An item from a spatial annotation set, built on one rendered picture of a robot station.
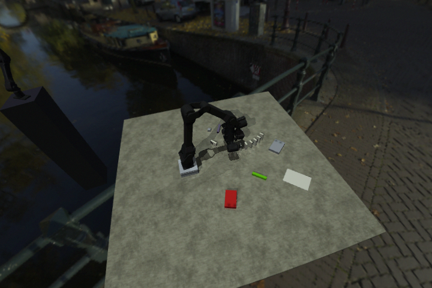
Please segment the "red rectangular block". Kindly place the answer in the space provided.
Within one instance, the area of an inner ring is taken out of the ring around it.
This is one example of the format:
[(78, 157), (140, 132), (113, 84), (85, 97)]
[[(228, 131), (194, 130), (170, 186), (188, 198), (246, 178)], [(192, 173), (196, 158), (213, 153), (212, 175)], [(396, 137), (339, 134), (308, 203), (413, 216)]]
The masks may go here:
[(225, 208), (234, 208), (236, 209), (236, 193), (237, 191), (226, 190), (225, 196)]

